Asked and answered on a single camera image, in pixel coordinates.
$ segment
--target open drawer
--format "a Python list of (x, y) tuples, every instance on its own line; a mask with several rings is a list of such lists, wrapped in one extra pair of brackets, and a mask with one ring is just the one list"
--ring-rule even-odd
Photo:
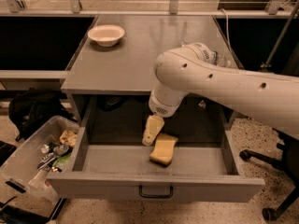
[(150, 161), (142, 145), (150, 114), (148, 96), (130, 96), (112, 111), (92, 95), (81, 122), (67, 171), (48, 180), (62, 198), (248, 202), (264, 185), (246, 178), (237, 162), (221, 106), (188, 97), (165, 119), (163, 132), (178, 137), (170, 165)]

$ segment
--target black handle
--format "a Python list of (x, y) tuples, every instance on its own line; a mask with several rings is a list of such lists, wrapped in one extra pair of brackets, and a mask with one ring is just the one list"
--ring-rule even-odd
[(139, 195), (143, 198), (156, 198), (156, 199), (168, 199), (174, 195), (174, 188), (170, 186), (169, 194), (166, 195), (152, 195), (152, 194), (145, 194), (142, 192), (142, 186), (139, 186)]

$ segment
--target backpack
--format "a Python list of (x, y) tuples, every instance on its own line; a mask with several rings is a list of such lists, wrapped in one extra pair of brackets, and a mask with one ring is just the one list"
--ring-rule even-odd
[(29, 90), (14, 97), (8, 108), (10, 120), (19, 130), (16, 141), (27, 139), (53, 116), (73, 116), (51, 91)]

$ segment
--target speckled floor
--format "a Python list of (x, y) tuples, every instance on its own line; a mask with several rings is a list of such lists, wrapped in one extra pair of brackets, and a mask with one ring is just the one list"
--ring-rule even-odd
[[(236, 119), (232, 128), (235, 146), (251, 148), (268, 156), (279, 158), (276, 149), (278, 135), (258, 121)], [(0, 140), (17, 145), (17, 131), (8, 117), (0, 117)], [(267, 223), (263, 220), (264, 207), (276, 208), (293, 189), (284, 173), (261, 161), (240, 160), (245, 176), (261, 177), (266, 186), (248, 203), (169, 203), (105, 200), (67, 200), (58, 216), (59, 223)], [(13, 195), (18, 197), (11, 205), (48, 217), (52, 203), (8, 187), (0, 178), (0, 202)], [(299, 203), (296, 201), (276, 223), (299, 223)]]

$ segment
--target office chair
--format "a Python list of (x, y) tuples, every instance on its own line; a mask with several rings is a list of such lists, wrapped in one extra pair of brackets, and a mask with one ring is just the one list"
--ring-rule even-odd
[(283, 139), (285, 143), (285, 145), (277, 144), (277, 148), (283, 151), (281, 161), (248, 149), (241, 151), (239, 154), (243, 161), (247, 161), (251, 157), (254, 157), (258, 160), (271, 164), (274, 168), (284, 171), (286, 175), (294, 182), (295, 189), (278, 207), (278, 209), (263, 209), (263, 218), (268, 221), (277, 220), (299, 197), (299, 141), (287, 136), (284, 133), (280, 133), (279, 138)]

